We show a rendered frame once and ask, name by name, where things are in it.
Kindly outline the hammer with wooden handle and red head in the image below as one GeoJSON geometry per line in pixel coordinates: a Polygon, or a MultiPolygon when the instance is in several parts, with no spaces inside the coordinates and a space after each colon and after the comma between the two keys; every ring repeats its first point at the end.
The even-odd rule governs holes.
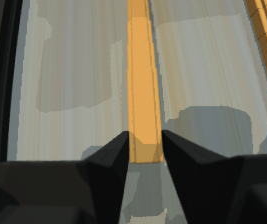
{"type": "Polygon", "coordinates": [[[128,0],[127,29],[130,163],[163,162],[157,68],[148,0],[128,0]]]}

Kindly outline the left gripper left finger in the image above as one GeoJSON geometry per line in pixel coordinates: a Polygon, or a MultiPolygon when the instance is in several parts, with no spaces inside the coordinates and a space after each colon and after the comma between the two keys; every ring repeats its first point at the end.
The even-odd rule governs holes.
{"type": "Polygon", "coordinates": [[[129,131],[84,160],[0,162],[0,207],[75,206],[86,224],[119,224],[128,164],[129,131]]]}

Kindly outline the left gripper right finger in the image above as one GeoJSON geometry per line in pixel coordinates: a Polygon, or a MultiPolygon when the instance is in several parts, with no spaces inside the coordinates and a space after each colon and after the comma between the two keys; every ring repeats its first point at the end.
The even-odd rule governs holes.
{"type": "Polygon", "coordinates": [[[237,224],[249,188],[267,184],[267,154],[228,158],[169,130],[161,132],[187,224],[237,224]]]}

